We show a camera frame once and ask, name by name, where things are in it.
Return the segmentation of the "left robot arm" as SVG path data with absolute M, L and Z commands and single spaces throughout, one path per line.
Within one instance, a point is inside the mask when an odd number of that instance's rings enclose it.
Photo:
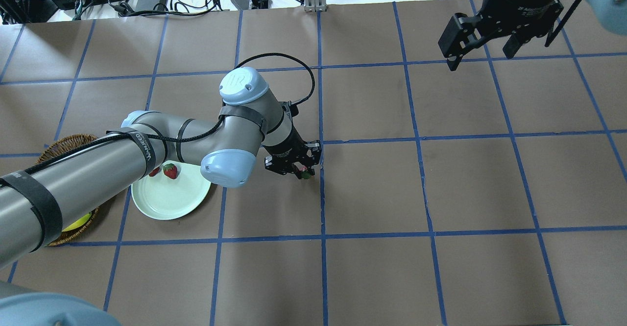
M 217 122 L 134 111 L 119 129 L 53 160 L 1 177 L 1 266 L 35 252 L 61 231 L 167 161 L 199 166 L 210 183 L 242 187 L 260 148 L 265 168 L 315 174 L 320 141 L 302 140 L 297 102 L 280 102 L 254 68 L 238 66 L 219 85 Z

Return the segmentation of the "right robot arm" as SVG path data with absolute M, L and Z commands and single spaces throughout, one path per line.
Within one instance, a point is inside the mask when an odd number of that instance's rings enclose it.
M 560 0 L 483 0 L 473 16 L 455 13 L 437 44 L 451 71 L 456 71 L 470 51 L 504 37 L 507 38 L 504 56 L 512 59 L 533 38 L 545 37 L 548 47 L 582 1 L 575 0 L 565 11 Z M 602 27 L 616 35 L 625 35 L 626 0 L 585 1 Z

